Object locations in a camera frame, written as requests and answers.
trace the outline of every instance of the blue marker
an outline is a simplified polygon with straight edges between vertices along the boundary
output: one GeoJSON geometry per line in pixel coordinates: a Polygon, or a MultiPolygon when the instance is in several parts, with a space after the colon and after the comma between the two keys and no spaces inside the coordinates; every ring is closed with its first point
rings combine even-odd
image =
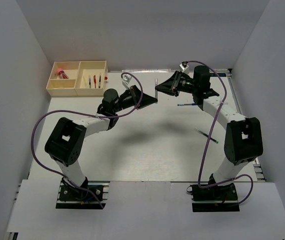
{"type": "Polygon", "coordinates": [[[196,103],[179,103],[177,106],[197,106],[196,103]]]}

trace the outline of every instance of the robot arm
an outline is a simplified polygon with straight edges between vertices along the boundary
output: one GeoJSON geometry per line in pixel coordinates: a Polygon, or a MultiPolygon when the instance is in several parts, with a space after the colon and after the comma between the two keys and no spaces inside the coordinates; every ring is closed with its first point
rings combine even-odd
{"type": "MultiPolygon", "coordinates": [[[[204,99],[203,111],[214,118],[220,103],[219,96],[204,99]]],[[[224,104],[219,111],[217,121],[226,130],[225,157],[218,170],[213,173],[215,183],[220,183],[234,179],[249,162],[260,156],[263,153],[263,144],[257,118],[247,118],[224,104]]],[[[226,186],[232,182],[225,182],[218,186],[226,186]]]]}
{"type": "MultiPolygon", "coordinates": [[[[209,68],[202,65],[196,66],[193,71],[193,78],[184,73],[188,68],[186,64],[183,63],[180,68],[181,71],[176,71],[171,78],[156,86],[155,89],[175,97],[179,95],[180,91],[190,93],[195,104],[214,118],[222,99],[217,92],[210,88],[209,68]]],[[[229,196],[230,191],[235,193],[232,179],[244,166],[263,154],[262,134],[260,122],[257,118],[247,118],[224,104],[218,113],[217,121],[226,130],[225,158],[217,171],[210,176],[208,184],[218,185],[205,189],[193,185],[194,201],[207,202],[222,199],[222,197],[225,199],[225,196],[229,196]]]]}
{"type": "MultiPolygon", "coordinates": [[[[78,162],[84,139],[92,134],[112,129],[118,121],[117,112],[136,106],[141,91],[135,86],[128,87],[122,94],[118,95],[115,89],[108,89],[103,94],[101,104],[97,113],[111,118],[86,117],[78,120],[69,120],[66,117],[59,119],[49,139],[45,144],[45,151],[59,165],[62,173],[67,176],[62,182],[73,192],[77,200],[83,200],[87,192],[79,190],[70,184],[73,182],[81,188],[88,187],[88,179],[81,170],[78,162]]],[[[142,95],[142,100],[137,109],[144,108],[158,100],[147,94],[142,95]]]]}

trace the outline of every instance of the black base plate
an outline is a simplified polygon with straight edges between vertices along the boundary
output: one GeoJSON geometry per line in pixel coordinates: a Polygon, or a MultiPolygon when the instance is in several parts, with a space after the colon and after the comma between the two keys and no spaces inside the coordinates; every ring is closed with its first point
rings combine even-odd
{"type": "MultiPolygon", "coordinates": [[[[101,210],[102,207],[99,205],[99,203],[95,200],[92,199],[89,202],[85,202],[83,204],[82,200],[76,199],[71,191],[68,190],[68,187],[61,184],[60,186],[60,191],[59,191],[59,198],[58,200],[60,202],[56,203],[56,209],[97,209],[97,210],[101,210]]],[[[99,199],[99,201],[101,201],[102,206],[105,207],[106,203],[104,202],[106,199],[103,199],[103,193],[104,193],[104,187],[106,187],[105,185],[88,185],[88,189],[91,190],[96,197],[99,199]]],[[[88,193],[87,197],[84,199],[88,199],[92,197],[90,193],[88,193]]]]}
{"type": "Polygon", "coordinates": [[[238,196],[236,187],[232,183],[228,186],[216,186],[210,188],[199,188],[191,185],[192,212],[239,212],[238,196]]]}

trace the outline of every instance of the gray wall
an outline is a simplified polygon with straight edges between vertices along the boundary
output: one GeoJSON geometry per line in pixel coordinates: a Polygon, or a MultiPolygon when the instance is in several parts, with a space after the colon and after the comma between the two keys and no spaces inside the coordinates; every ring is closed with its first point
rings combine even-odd
{"type": "Polygon", "coordinates": [[[0,240],[31,164],[30,136],[48,109],[50,64],[15,0],[0,0],[0,240]]]}
{"type": "Polygon", "coordinates": [[[50,62],[232,68],[269,0],[17,0],[50,62]]]}
{"type": "Polygon", "coordinates": [[[260,162],[285,208],[285,1],[270,0],[236,62],[233,80],[242,110],[261,122],[260,162]]]}

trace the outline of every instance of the cable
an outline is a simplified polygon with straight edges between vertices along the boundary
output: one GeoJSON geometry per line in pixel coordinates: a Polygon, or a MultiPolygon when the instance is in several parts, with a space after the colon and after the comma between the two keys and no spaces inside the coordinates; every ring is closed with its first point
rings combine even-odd
{"type": "MultiPolygon", "coordinates": [[[[125,114],[122,114],[122,115],[119,115],[119,116],[98,116],[100,119],[115,119],[115,118],[122,118],[122,117],[125,117],[125,116],[128,116],[129,114],[131,114],[134,110],[136,110],[138,108],[138,106],[140,105],[140,103],[142,102],[142,99],[143,99],[143,86],[141,84],[141,82],[138,80],[137,77],[135,77],[133,74],[131,74],[130,72],[123,72],[121,74],[121,77],[123,77],[123,75],[125,74],[128,74],[130,76],[132,76],[138,83],[139,87],[140,87],[140,91],[141,91],[141,94],[140,94],[140,98],[139,98],[139,101],[137,102],[137,104],[133,107],[132,110],[130,110],[129,112],[125,113],[125,114]]],[[[70,179],[68,179],[68,177],[59,172],[59,171],[56,171],[56,170],[53,170],[47,166],[45,166],[44,164],[42,164],[39,159],[37,158],[36,156],[36,152],[35,152],[35,146],[34,146],[34,140],[35,140],[35,133],[36,133],[36,130],[37,130],[37,127],[38,125],[40,124],[40,122],[45,118],[47,117],[48,115],[51,115],[51,114],[55,114],[55,113],[70,113],[70,114],[78,114],[78,115],[82,115],[82,116],[87,116],[87,117],[92,117],[92,118],[96,118],[97,116],[96,115],[92,115],[92,114],[87,114],[87,113],[83,113],[83,112],[78,112],[78,111],[70,111],[70,110],[55,110],[55,111],[50,111],[50,112],[47,112],[46,114],[44,114],[43,116],[41,116],[38,121],[36,122],[36,124],[34,125],[33,127],[33,130],[32,130],[32,133],[31,133],[31,140],[30,140],[30,149],[31,149],[31,154],[34,158],[34,160],[36,161],[36,163],[38,163],[42,168],[52,172],[52,173],[55,173],[55,174],[58,174],[60,176],[62,176],[63,178],[66,178],[69,183],[76,189],[80,189],[80,190],[83,190],[83,191],[86,191],[88,193],[90,193],[95,199],[96,201],[99,203],[100,207],[102,209],[104,209],[104,206],[102,205],[102,203],[99,201],[99,199],[97,198],[97,196],[92,192],[90,191],[89,189],[87,188],[83,188],[83,187],[80,187],[80,186],[77,186],[76,184],[74,184],[70,179]]]]}
{"type": "Polygon", "coordinates": [[[251,176],[249,176],[248,174],[241,174],[235,178],[231,178],[231,179],[228,179],[228,180],[224,180],[224,181],[221,181],[221,182],[217,182],[217,183],[214,183],[214,184],[210,184],[210,185],[205,185],[205,186],[202,186],[201,185],[201,178],[202,178],[202,173],[203,173],[203,168],[204,168],[204,164],[205,164],[205,159],[206,159],[206,154],[207,154],[207,151],[208,151],[208,147],[209,147],[209,143],[210,143],[210,140],[211,140],[211,136],[212,136],[212,133],[213,133],[213,130],[214,130],[214,127],[215,127],[215,123],[217,121],[217,118],[218,118],[218,115],[219,115],[219,112],[220,110],[222,109],[223,105],[224,105],[224,102],[227,98],[227,89],[226,89],[226,86],[222,80],[222,78],[218,75],[218,73],[212,69],[210,66],[208,66],[207,64],[201,62],[201,61],[195,61],[195,60],[192,60],[192,61],[187,61],[185,62],[186,64],[187,63],[198,63],[198,64],[201,64],[201,65],[204,65],[206,66],[207,68],[209,68],[217,77],[218,79],[220,80],[221,84],[222,84],[222,87],[223,87],[223,90],[224,90],[224,96],[222,98],[222,101],[221,103],[219,104],[219,107],[217,109],[217,112],[213,118],[213,121],[212,121],[212,124],[211,124],[211,127],[210,127],[210,131],[209,131],[209,134],[208,134],[208,138],[207,138],[207,141],[206,141],[206,144],[205,144],[205,147],[204,147],[204,150],[203,150],[203,154],[202,154],[202,159],[201,159],[201,164],[200,164],[200,169],[199,169],[199,175],[198,175],[198,181],[197,181],[197,184],[198,184],[198,187],[200,189],[208,189],[208,188],[211,188],[211,187],[215,187],[215,186],[218,186],[220,184],[224,184],[224,183],[227,183],[227,182],[230,182],[230,181],[234,181],[236,179],[239,179],[241,177],[248,177],[251,181],[251,188],[249,190],[249,193],[248,195],[239,202],[239,204],[243,203],[244,201],[247,200],[247,198],[250,196],[250,194],[252,193],[253,191],[253,187],[254,187],[254,181],[252,179],[251,176]]]}
{"type": "Polygon", "coordinates": [[[222,202],[221,202],[221,203],[219,203],[219,205],[218,205],[218,206],[223,205],[223,204],[226,202],[226,200],[227,200],[227,195],[226,195],[226,196],[224,196],[224,199],[222,200],[222,202]]]}
{"type": "Polygon", "coordinates": [[[91,196],[90,198],[87,198],[86,200],[82,201],[80,204],[83,205],[85,203],[88,203],[92,199],[93,199],[93,197],[91,196]]]}

